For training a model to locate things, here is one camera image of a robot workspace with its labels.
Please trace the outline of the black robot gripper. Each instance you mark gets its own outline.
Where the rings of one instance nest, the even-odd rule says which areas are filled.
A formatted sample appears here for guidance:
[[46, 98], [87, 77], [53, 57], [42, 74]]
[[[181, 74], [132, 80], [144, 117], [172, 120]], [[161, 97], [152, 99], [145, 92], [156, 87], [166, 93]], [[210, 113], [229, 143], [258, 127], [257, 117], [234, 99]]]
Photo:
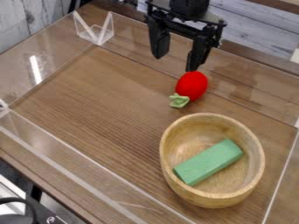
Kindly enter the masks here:
[[209, 3], [210, 0], [145, 0], [153, 57], [160, 59], [169, 52], [170, 32], [193, 39], [186, 56], [186, 72], [196, 71], [205, 63], [210, 46], [218, 46], [226, 26], [226, 21], [209, 12]]

